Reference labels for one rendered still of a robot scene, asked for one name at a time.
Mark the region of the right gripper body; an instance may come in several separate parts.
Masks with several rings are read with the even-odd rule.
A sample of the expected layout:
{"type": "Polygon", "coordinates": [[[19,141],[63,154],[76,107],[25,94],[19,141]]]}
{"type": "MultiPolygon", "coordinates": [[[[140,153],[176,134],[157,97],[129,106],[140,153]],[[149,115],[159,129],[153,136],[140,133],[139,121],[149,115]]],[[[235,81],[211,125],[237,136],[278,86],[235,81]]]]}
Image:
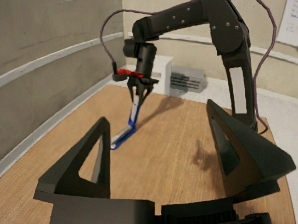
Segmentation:
{"type": "Polygon", "coordinates": [[[125,70],[125,69],[119,69],[117,70],[118,71],[117,75],[122,75],[127,73],[127,77],[129,77],[128,82],[138,84],[143,87],[152,87],[154,86],[154,83],[159,84],[159,80],[151,78],[154,62],[150,62],[149,64],[148,62],[149,61],[145,61],[145,60],[141,62],[141,59],[137,59],[137,64],[135,69],[136,72],[125,70]]]}

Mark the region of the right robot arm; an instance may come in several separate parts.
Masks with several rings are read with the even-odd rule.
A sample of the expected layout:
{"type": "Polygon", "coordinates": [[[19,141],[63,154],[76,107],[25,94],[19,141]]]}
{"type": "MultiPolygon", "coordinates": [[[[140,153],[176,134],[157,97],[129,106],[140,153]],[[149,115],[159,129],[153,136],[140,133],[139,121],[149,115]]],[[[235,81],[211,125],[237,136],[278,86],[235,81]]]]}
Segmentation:
{"type": "Polygon", "coordinates": [[[210,25],[212,43],[217,56],[221,55],[222,58],[228,80],[232,117],[258,133],[249,49],[250,33],[231,0],[196,0],[136,20],[132,27],[134,39],[124,40],[123,53],[129,58],[139,58],[141,62],[155,62],[157,47],[154,43],[145,45],[145,42],[159,40],[159,36],[171,31],[203,24],[210,25]]]}

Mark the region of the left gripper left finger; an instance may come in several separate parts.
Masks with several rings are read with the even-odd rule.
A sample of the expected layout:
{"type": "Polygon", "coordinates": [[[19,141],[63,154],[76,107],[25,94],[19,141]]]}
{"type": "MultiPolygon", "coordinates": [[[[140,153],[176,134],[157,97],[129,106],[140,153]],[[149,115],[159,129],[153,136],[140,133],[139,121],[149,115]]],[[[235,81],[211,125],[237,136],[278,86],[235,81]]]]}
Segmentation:
{"type": "Polygon", "coordinates": [[[36,189],[69,196],[110,199],[110,148],[110,123],[102,116],[39,178],[36,189]],[[88,181],[79,176],[79,170],[99,138],[98,155],[91,181],[88,181]]]}

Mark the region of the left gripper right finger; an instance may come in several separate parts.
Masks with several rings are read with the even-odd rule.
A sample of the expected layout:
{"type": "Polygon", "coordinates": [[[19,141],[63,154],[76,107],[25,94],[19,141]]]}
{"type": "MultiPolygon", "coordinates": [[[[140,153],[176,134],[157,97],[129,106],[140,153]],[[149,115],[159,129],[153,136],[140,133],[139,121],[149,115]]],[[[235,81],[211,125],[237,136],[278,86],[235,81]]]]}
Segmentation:
{"type": "Polygon", "coordinates": [[[226,197],[275,182],[297,169],[290,154],[232,117],[212,99],[207,99],[206,112],[226,197]]]}

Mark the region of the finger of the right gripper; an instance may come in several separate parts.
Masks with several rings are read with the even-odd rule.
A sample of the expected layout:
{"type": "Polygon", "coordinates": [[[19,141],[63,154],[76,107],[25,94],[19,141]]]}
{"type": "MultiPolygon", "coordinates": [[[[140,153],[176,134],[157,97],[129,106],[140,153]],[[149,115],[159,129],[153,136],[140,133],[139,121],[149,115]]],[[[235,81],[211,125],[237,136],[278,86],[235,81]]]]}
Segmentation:
{"type": "Polygon", "coordinates": [[[136,94],[136,92],[139,92],[139,85],[127,81],[127,86],[128,86],[128,89],[129,89],[129,92],[130,92],[130,95],[131,95],[132,103],[133,103],[133,101],[134,101],[133,87],[137,86],[136,91],[135,91],[135,94],[136,94]]]}
{"type": "Polygon", "coordinates": [[[139,85],[139,106],[141,106],[144,103],[145,99],[148,97],[148,95],[153,90],[154,90],[154,87],[153,86],[152,87],[143,87],[143,86],[140,86],[139,85]],[[146,93],[145,93],[145,95],[143,97],[143,94],[144,94],[145,89],[146,89],[146,93]],[[142,99],[142,97],[143,97],[143,99],[142,99]]]}

